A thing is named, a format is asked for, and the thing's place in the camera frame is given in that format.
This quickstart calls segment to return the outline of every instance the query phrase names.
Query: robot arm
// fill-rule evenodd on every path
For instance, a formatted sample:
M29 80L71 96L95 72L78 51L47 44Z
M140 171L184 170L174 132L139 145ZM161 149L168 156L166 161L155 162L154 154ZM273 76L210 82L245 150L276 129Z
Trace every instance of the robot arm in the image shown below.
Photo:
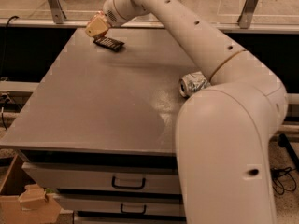
M268 142L286 116L281 81L177 0L107 0L111 24L154 14L213 85L178 114L178 172L188 224L276 223Z

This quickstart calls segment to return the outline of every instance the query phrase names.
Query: metal post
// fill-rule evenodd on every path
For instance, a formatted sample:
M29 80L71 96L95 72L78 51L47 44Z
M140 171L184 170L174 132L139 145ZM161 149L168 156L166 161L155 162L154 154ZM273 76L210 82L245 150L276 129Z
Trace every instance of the metal post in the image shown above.
M238 19L240 28L250 28L254 10L259 0L246 0L241 16Z
M48 3L50 5L53 21L56 24L64 23L66 16L62 10L59 0L48 0Z

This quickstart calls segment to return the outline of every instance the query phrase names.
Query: cardboard box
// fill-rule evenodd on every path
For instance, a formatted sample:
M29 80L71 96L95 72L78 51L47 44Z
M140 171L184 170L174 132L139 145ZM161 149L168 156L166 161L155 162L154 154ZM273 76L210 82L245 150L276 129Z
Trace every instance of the cardboard box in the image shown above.
M54 194L34 184L23 171L23 161L16 156L0 188L0 205L5 224L55 223L61 207Z

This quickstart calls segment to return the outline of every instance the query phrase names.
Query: gray tabletop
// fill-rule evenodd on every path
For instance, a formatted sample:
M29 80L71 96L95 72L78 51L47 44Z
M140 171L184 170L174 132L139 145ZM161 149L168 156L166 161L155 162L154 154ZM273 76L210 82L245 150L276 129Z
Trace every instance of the gray tabletop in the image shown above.
M1 147L140 155L175 153L181 76L196 71L166 30L111 29L118 53L78 29Z

